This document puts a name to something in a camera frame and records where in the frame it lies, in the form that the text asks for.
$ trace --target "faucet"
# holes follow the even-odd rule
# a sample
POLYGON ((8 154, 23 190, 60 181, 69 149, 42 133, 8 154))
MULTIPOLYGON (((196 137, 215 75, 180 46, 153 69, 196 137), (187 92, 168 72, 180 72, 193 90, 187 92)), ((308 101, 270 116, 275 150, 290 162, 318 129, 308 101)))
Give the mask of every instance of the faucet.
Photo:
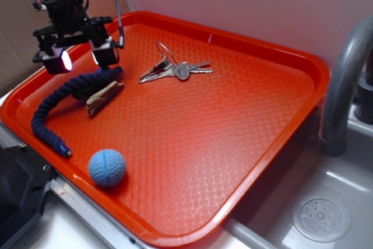
POLYGON ((355 116, 373 124, 373 15, 350 33, 332 72, 321 116, 320 149, 328 156, 347 149, 347 122, 354 96, 355 116))

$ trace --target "blue ball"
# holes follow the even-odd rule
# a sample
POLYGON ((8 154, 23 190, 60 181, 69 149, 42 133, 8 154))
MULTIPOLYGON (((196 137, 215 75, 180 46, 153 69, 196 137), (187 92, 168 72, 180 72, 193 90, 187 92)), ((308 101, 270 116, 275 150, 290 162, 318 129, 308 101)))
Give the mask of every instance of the blue ball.
POLYGON ((122 181, 125 173, 125 160, 116 150, 100 150, 89 161, 89 174, 99 186, 115 186, 122 181))

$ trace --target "drain cover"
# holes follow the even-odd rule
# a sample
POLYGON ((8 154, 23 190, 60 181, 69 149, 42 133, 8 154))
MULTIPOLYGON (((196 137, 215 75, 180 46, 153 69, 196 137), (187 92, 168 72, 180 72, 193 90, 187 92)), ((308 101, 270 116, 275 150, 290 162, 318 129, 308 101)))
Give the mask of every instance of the drain cover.
POLYGON ((338 197, 312 192, 301 197, 293 207, 297 230, 310 240, 332 242, 343 237, 351 226, 351 213, 338 197))

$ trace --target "sink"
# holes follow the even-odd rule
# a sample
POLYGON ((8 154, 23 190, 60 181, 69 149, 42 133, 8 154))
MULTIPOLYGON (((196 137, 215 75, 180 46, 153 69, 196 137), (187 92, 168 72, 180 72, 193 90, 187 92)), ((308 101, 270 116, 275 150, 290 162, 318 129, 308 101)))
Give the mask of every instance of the sink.
POLYGON ((347 152, 327 157, 320 115, 307 118, 230 216, 268 241, 263 248, 373 247, 373 126, 350 119, 347 152))

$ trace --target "orange tray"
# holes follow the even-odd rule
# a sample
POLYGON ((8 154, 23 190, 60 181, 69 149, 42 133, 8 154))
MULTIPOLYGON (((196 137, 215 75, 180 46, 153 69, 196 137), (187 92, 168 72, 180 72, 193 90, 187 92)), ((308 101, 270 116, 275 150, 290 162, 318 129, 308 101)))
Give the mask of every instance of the orange tray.
MULTIPOLYGON (((56 88, 97 70, 88 44, 70 50, 72 72, 41 70, 22 83, 3 104, 1 119, 145 243, 193 243, 221 225, 276 157, 324 95, 329 71, 313 55, 170 17, 135 12, 122 21, 125 89, 93 118, 71 96, 47 118, 72 149, 70 158, 39 141, 30 123, 56 88), (214 72, 138 84, 161 59, 156 41, 179 62, 210 61, 214 72), (102 189, 88 162, 109 148, 122 153, 127 174, 102 189)), ((117 40, 117 23, 107 28, 117 40)))

